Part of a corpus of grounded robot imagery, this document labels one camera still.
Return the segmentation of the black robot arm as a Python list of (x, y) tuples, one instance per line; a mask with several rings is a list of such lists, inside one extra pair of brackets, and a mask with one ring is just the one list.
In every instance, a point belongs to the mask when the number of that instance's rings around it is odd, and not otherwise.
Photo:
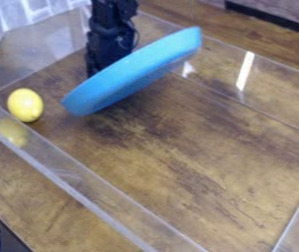
[(88, 77), (126, 56), (137, 46), (138, 32), (132, 22), (137, 6), (136, 0), (92, 0), (85, 54)]

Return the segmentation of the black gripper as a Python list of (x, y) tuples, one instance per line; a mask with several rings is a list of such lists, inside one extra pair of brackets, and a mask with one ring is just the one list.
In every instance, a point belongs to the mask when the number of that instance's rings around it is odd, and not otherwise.
[(92, 77), (132, 52), (138, 31), (132, 21), (120, 22), (112, 28), (89, 21), (86, 38), (86, 75)]

